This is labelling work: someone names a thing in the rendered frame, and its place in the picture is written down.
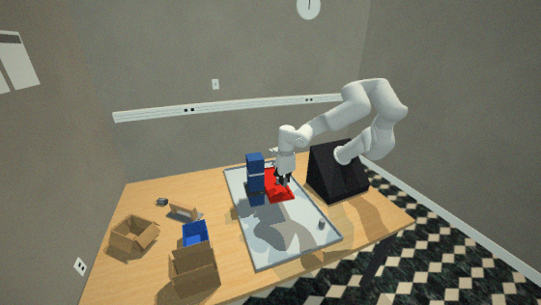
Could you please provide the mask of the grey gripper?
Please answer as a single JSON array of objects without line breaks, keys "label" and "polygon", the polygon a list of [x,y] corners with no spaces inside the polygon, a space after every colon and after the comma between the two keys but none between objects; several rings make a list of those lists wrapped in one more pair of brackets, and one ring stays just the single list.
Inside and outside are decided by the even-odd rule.
[{"label": "grey gripper", "polygon": [[293,171],[295,171],[295,170],[296,170],[296,155],[295,155],[295,153],[293,155],[291,155],[291,156],[281,156],[279,154],[276,156],[275,171],[274,171],[273,175],[275,177],[279,177],[279,183],[280,184],[283,185],[283,183],[284,183],[283,175],[285,175],[285,178],[287,178],[288,182],[290,182],[290,176],[292,175]]}]

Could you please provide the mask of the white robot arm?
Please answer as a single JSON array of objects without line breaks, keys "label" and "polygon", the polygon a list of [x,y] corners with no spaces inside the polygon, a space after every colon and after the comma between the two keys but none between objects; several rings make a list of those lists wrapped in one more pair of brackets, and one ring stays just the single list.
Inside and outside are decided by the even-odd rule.
[{"label": "white robot arm", "polygon": [[405,118],[408,107],[400,102],[384,78],[349,83],[342,88],[341,96],[344,100],[342,104],[301,126],[299,130],[291,125],[282,125],[278,129],[278,147],[269,149],[269,154],[291,156],[294,146],[305,148],[316,135],[328,130],[337,131],[364,118],[371,111],[370,96],[378,112],[375,120],[350,143],[336,147],[333,155],[342,165],[349,164],[351,159],[362,153],[369,160],[385,157],[395,146],[393,126],[396,123],[392,121]]}]

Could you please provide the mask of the blue open bin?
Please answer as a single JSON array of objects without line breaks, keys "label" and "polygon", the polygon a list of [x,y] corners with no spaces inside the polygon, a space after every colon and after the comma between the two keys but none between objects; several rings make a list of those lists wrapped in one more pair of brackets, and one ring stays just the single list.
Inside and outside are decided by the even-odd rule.
[{"label": "blue open bin", "polygon": [[206,240],[210,241],[205,219],[183,224],[182,229],[183,247]]}]

